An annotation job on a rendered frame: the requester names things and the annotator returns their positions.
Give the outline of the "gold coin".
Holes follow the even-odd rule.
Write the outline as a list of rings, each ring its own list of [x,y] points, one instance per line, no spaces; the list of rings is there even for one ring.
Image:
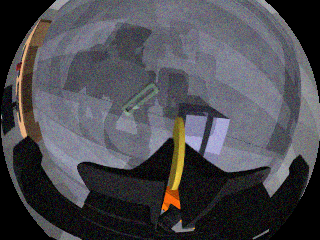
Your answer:
[[[183,176],[184,153],[185,153],[185,129],[183,117],[176,117],[173,123],[173,157],[171,173],[169,173],[169,189],[175,191],[179,187],[179,181]]]

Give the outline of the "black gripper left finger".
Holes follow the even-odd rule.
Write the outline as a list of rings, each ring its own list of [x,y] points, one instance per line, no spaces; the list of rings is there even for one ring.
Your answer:
[[[151,224],[156,224],[157,228],[167,193],[173,148],[173,137],[168,137],[159,151],[135,169],[104,167],[84,161],[77,165],[77,172],[89,192],[92,189],[115,199],[151,207]]]

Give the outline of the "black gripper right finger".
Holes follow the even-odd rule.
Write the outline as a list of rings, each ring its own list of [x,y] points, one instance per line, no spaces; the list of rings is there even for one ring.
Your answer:
[[[185,143],[183,176],[179,181],[181,227],[195,228],[196,221],[211,211],[221,197],[243,191],[267,179],[271,167],[248,171],[224,172],[209,163],[195,149]]]

